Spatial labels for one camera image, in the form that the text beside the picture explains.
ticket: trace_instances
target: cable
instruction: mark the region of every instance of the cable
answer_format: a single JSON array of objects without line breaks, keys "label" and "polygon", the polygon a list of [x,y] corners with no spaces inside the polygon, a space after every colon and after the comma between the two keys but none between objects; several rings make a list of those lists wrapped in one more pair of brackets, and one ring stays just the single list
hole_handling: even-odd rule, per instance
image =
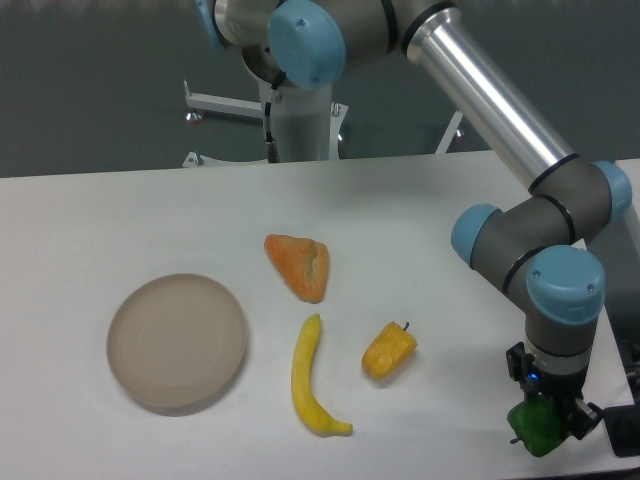
[{"label": "cable", "polygon": [[287,74],[280,70],[280,73],[276,76],[275,80],[271,84],[271,91],[269,92],[269,98],[264,104],[264,131],[265,131],[265,143],[267,144],[267,160],[269,163],[279,163],[278,150],[275,146],[275,139],[271,133],[271,105],[273,104],[276,93],[280,85],[287,78]]},{"label": "cable", "polygon": [[633,395],[633,403],[637,404],[640,402],[640,363],[628,363],[624,365],[624,370],[627,374],[631,395]]}]

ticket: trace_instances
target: green pepper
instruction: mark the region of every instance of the green pepper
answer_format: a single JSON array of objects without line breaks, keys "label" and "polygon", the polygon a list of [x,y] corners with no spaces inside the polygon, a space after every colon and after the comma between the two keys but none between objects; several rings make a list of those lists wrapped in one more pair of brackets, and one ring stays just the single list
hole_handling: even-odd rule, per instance
[{"label": "green pepper", "polygon": [[538,395],[516,405],[507,415],[509,425],[534,457],[555,450],[568,436],[558,407],[548,397]]}]

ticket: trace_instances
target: orange food item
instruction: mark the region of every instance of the orange food item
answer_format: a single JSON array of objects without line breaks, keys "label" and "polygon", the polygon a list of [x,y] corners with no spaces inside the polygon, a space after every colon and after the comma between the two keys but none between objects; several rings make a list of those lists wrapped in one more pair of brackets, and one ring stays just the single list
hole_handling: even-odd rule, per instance
[{"label": "orange food item", "polygon": [[376,380],[386,377],[416,349],[418,342],[396,322],[388,323],[362,357],[362,368]]},{"label": "orange food item", "polygon": [[309,238],[268,235],[264,249],[300,300],[322,301],[329,278],[329,251],[325,244]]}]

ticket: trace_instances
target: yellow bell pepper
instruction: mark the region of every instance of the yellow bell pepper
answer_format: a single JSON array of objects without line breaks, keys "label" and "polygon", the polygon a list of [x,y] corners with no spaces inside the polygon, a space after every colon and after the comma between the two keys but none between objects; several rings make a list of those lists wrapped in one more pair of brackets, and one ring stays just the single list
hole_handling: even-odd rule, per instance
[{"label": "yellow bell pepper", "polygon": [[362,368],[376,380],[380,380],[404,362],[416,349],[418,342],[413,335],[396,322],[388,323],[362,357]]}]

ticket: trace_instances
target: toy vegetable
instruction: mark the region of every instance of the toy vegetable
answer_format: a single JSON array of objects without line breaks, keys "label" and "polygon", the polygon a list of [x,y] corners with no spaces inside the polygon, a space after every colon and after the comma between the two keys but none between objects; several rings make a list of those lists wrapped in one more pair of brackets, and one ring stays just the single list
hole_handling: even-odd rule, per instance
[{"label": "toy vegetable", "polygon": [[362,368],[376,380],[393,372],[416,349],[418,343],[396,322],[388,323],[380,335],[369,345],[362,357]]},{"label": "toy vegetable", "polygon": [[300,300],[322,301],[329,277],[329,251],[325,244],[310,238],[268,235],[264,249]]},{"label": "toy vegetable", "polygon": [[544,457],[568,436],[567,427],[553,401],[542,395],[516,405],[507,415],[509,425],[534,457]]}]

